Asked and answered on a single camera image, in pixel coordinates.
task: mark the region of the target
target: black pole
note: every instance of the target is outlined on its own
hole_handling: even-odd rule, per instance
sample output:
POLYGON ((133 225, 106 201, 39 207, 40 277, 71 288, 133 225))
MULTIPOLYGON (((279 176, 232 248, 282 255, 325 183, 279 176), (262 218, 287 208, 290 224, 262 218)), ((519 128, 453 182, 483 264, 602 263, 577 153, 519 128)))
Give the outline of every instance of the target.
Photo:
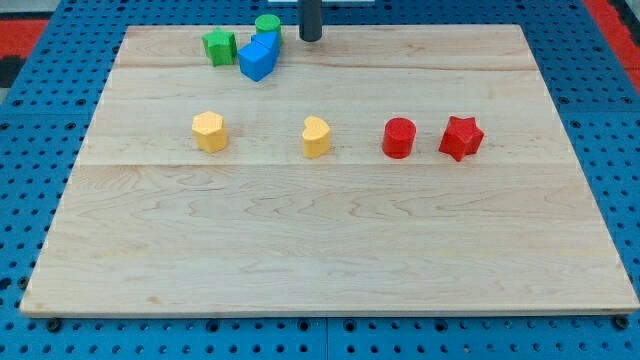
POLYGON ((322 37, 322 0, 298 0, 300 39, 308 42, 322 37))

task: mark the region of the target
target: wood grain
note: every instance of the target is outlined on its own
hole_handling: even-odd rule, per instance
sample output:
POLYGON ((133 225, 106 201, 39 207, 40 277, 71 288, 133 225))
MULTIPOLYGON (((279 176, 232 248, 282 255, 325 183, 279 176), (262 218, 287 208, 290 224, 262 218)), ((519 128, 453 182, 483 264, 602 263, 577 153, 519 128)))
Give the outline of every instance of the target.
MULTIPOLYGON (((638 299, 518 26, 335 26, 259 83, 209 27, 131 27, 21 309, 33 317, 625 313, 638 299), (193 115, 225 116, 198 151, 193 115), (456 163, 448 116, 486 136, 456 163), (332 147, 302 156, 309 115, 332 147), (395 116, 418 128, 380 149, 395 116)), ((235 27, 238 46, 250 27, 235 27)))

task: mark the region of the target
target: yellow block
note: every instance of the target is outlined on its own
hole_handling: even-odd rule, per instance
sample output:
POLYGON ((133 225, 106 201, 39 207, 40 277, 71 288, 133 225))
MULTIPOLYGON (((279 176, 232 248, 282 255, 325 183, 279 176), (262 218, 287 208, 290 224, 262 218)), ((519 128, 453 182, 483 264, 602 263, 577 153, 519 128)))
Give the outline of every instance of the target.
POLYGON ((227 129, 222 115, 211 111, 196 115, 191 129, 200 150, 214 153, 227 147, 227 129))
POLYGON ((304 119, 302 152, 304 157, 314 159, 322 156, 331 146, 331 128, 317 116, 304 119))

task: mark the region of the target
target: red cylinder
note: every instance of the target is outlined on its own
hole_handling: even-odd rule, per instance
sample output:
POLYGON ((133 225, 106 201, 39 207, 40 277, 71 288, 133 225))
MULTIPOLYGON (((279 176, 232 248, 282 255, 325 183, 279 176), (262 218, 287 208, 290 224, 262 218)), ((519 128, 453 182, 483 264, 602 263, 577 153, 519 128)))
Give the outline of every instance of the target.
POLYGON ((416 125, 409 119, 393 118, 384 127, 382 151, 391 158, 402 159, 411 154, 416 125))

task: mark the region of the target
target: blue pegboard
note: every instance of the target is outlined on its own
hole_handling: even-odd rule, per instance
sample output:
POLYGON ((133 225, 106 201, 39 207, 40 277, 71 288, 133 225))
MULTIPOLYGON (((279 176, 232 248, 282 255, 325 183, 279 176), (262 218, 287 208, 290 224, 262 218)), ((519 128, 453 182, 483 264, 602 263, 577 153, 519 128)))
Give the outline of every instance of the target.
MULTIPOLYGON (((640 317, 25 318, 23 286, 128 25, 249 24, 266 0, 62 0, 0 106, 0 358, 632 359, 640 317)), ((327 24, 520 24, 598 206, 640 283, 640 97, 580 1, 377 0, 327 24)))

